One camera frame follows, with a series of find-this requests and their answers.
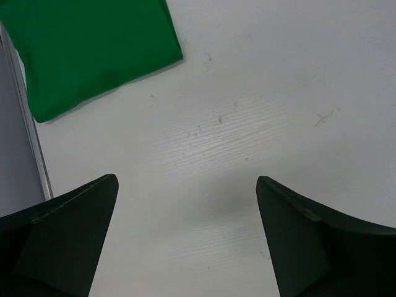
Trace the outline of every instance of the white table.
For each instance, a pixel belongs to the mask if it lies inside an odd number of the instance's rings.
[[[56,196],[120,189],[90,296],[278,296],[269,175],[396,226],[394,0],[168,0],[185,60],[37,126]]]

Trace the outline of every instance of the white surface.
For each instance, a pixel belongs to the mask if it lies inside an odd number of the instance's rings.
[[[182,64],[38,125],[56,196],[119,178],[91,296],[278,296],[260,175],[396,226],[394,0],[168,4]]]

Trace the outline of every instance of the green fabric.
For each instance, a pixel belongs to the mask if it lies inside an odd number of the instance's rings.
[[[39,123],[183,58],[165,0],[0,0],[0,20]]]

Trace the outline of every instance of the gray floor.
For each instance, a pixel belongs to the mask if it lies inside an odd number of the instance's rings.
[[[37,164],[0,44],[0,217],[44,200]]]

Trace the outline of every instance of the green towel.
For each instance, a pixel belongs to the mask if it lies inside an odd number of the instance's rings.
[[[42,123],[183,58],[165,0],[0,0]]]

